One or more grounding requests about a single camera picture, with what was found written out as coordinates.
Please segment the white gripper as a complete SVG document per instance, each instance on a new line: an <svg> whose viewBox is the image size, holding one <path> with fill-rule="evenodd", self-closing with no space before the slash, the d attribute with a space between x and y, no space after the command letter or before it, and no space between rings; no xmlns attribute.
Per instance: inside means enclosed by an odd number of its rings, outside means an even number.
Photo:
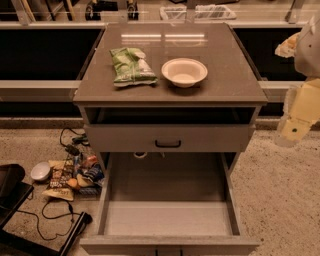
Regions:
<svg viewBox="0 0 320 256"><path fill-rule="evenodd" d="M293 57L294 53L295 69L306 77L316 78L308 78L286 93L284 114L274 139L281 147L295 146L320 120L320 16L313 16L299 35L293 34L275 50L277 56L284 58Z"/></svg>

